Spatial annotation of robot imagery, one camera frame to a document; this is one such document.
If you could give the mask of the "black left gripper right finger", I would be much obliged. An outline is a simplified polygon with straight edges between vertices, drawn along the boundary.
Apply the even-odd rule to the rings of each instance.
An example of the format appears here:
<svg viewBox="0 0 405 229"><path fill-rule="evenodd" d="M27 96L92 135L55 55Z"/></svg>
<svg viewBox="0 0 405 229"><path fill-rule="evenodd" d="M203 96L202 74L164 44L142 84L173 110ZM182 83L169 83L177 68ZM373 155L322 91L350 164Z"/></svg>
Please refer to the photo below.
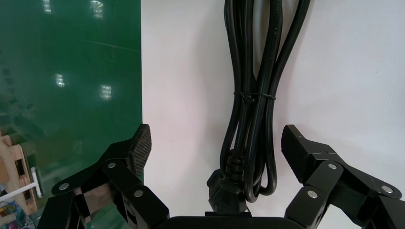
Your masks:
<svg viewBox="0 0 405 229"><path fill-rule="evenodd" d="M303 185L286 209L287 219L315 229L332 205L363 229L402 228L402 193L393 185L348 165L294 125L284 127L281 151Z"/></svg>

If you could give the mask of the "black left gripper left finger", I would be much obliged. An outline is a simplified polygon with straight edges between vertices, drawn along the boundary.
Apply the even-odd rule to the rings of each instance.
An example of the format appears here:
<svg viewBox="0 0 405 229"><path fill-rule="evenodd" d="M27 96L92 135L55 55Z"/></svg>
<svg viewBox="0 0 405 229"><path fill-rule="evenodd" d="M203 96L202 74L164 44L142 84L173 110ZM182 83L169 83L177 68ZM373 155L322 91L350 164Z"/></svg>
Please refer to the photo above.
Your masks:
<svg viewBox="0 0 405 229"><path fill-rule="evenodd" d="M148 124L128 140L111 144L91 166L52 188L52 212L60 211L63 229L85 228L97 213L115 205L133 229L156 229L169 210L141 180L151 152Z"/></svg>

